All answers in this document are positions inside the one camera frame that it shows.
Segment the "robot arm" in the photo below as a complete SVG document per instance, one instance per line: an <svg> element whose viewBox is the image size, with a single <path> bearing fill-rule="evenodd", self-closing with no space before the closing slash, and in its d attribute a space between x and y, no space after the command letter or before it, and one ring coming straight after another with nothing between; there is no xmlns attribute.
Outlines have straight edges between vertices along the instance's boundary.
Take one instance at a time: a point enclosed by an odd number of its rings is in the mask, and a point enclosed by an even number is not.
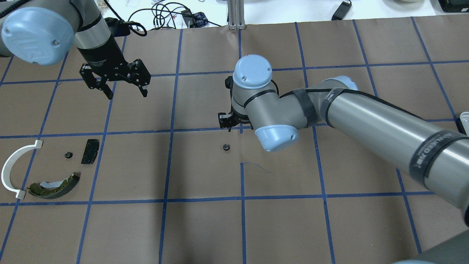
<svg viewBox="0 0 469 264"><path fill-rule="evenodd" d="M323 120L459 208L469 226L468 137L359 92L345 76L280 98L271 78L265 58L241 58L226 81L232 107L219 113L220 128L250 123L264 149L277 151L297 141L298 129Z"/></svg>
<svg viewBox="0 0 469 264"><path fill-rule="evenodd" d="M0 55L52 65L75 43L87 62L80 74L90 89L101 90L112 99L106 82L124 80L138 86L146 97L151 75L140 59L132 63L124 59L94 0L18 0L13 3L17 9L7 13L11 5L0 6L5 16L0 19Z"/></svg>

